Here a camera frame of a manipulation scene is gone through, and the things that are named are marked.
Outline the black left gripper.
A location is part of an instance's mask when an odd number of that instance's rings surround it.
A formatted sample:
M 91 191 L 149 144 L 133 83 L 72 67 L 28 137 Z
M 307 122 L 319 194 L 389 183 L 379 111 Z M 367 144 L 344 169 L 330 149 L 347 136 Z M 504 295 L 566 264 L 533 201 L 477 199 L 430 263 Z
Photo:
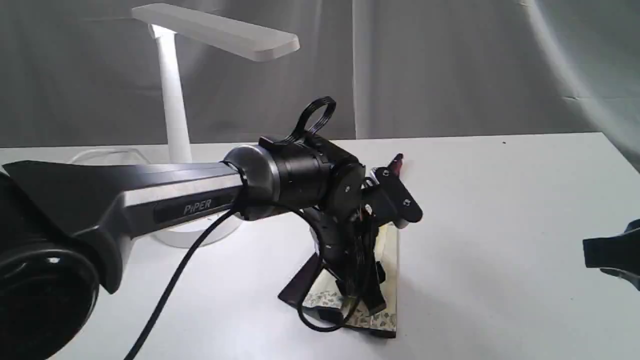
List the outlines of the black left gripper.
M 302 210 L 310 221 L 315 252 L 302 267 L 302 285 L 318 280 L 320 271 L 333 276 L 342 296 L 359 297 L 366 314 L 374 316 L 387 309 L 382 285 L 387 281 L 386 269 L 375 256 L 377 237 L 384 225 L 377 225 L 373 211 L 365 207 L 337 219 L 318 208 Z M 315 306 L 317 320 L 331 325 L 345 323 L 340 307 Z

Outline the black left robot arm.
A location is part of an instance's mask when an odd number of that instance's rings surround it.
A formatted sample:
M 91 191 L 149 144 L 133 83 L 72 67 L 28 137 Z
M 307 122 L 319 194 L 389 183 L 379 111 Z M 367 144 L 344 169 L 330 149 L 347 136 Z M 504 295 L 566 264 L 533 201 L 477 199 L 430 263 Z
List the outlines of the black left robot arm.
M 359 303 L 376 285 L 378 223 L 365 167 L 322 137 L 237 146 L 220 162 L 79 165 L 16 161 L 1 169 L 1 358 L 45 360 L 82 329 L 99 290 L 121 287 L 135 240 L 221 214 L 190 246 L 135 344 L 141 350 L 195 250 L 226 219 L 295 214 L 318 265 Z

